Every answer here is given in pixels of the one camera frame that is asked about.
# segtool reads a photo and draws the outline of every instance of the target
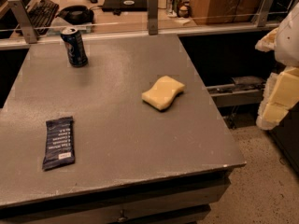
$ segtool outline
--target cardboard box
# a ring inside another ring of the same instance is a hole
[[[250,21],[261,0],[190,0],[196,24]]]

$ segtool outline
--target laptop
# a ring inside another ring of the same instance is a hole
[[[105,0],[103,11],[147,11],[148,0]]]

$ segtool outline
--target floor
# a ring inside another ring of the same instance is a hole
[[[235,124],[247,165],[231,173],[232,185],[198,224],[299,223],[299,175],[251,115],[236,116]]]

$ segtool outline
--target keyboard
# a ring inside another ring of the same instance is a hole
[[[59,5],[50,0],[40,0],[28,12],[29,19],[39,35],[44,35],[48,31],[58,8]]]

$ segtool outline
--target sponge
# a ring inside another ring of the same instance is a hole
[[[175,79],[165,76],[159,78],[153,87],[142,93],[142,100],[158,110],[167,109],[177,96],[183,92],[185,85]]]

